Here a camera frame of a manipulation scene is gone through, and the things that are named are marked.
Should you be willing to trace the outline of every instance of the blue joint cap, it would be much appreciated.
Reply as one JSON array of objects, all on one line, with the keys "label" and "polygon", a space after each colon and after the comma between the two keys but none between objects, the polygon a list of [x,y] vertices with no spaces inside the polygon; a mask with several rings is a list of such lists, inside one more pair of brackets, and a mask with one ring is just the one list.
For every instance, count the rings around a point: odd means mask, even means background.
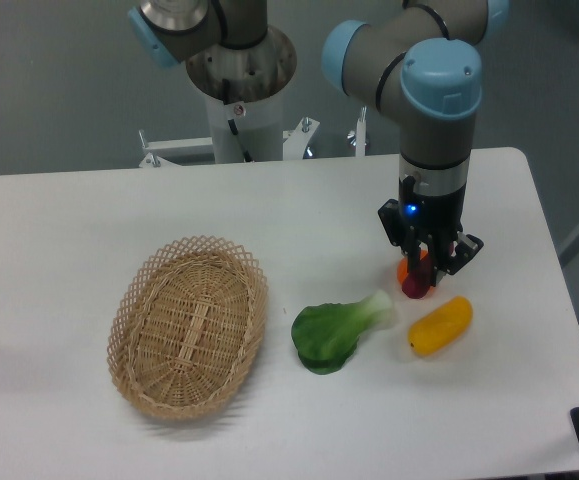
[{"label": "blue joint cap", "polygon": [[507,17],[509,17],[509,0],[487,0],[487,11],[489,14],[485,39],[490,38],[491,35],[495,34],[507,23]]},{"label": "blue joint cap", "polygon": [[358,20],[347,20],[334,28],[322,49],[322,73],[334,87],[346,94],[342,84],[342,72],[345,66],[345,56],[351,39],[358,29],[365,25]]},{"label": "blue joint cap", "polygon": [[482,99],[480,55],[461,40],[425,40],[405,55],[400,83],[405,97],[422,113],[460,120],[473,114]]},{"label": "blue joint cap", "polygon": [[153,33],[147,22],[145,22],[138,8],[132,8],[127,14],[129,22],[133,28],[134,33],[140,40],[142,46],[147,50],[151,58],[162,68],[171,68],[178,65],[178,61],[169,53],[169,50],[158,40],[156,34]]}]

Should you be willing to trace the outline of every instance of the green leaf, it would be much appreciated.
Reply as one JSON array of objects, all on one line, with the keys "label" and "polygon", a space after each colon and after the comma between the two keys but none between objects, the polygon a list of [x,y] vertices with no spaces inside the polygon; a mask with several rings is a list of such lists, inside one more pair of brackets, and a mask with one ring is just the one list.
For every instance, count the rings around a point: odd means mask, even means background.
[{"label": "green leaf", "polygon": [[332,373],[354,353],[365,330],[392,315],[393,302],[380,290],[357,303],[305,308],[291,327],[291,338],[305,367],[314,373]]}]

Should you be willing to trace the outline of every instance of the yellow bell pepper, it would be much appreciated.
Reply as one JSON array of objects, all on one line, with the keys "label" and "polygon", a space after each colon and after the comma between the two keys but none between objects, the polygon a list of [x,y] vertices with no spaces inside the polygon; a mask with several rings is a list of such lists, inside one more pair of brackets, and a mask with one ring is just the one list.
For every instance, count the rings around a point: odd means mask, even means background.
[{"label": "yellow bell pepper", "polygon": [[469,300],[455,297],[409,328],[409,344],[418,355],[431,355],[458,338],[472,318]]}]

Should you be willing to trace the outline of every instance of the wicker basket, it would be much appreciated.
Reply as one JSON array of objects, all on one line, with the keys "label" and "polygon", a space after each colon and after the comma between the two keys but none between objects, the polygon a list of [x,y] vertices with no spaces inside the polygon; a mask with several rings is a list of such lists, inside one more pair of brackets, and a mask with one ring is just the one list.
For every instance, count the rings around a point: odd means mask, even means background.
[{"label": "wicker basket", "polygon": [[138,271],[113,321],[113,383],[148,415],[214,412],[249,372],[266,301],[266,279],[243,247],[193,237],[161,248]]}]

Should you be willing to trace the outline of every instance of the white table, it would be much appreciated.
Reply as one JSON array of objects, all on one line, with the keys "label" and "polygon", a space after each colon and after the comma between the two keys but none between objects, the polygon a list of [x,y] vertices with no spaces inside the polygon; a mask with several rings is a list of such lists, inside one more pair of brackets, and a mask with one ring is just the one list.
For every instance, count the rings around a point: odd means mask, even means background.
[{"label": "white table", "polygon": [[[485,249],[430,298],[395,287],[377,217],[397,157],[0,177],[0,479],[467,479],[579,469],[579,329],[524,156],[475,151],[463,223]],[[229,408],[137,414],[106,366],[142,262],[185,236],[245,245],[270,285],[265,340]],[[302,368],[306,305],[382,287],[394,328],[338,373]],[[455,295],[475,317],[433,358],[406,333]]]}]

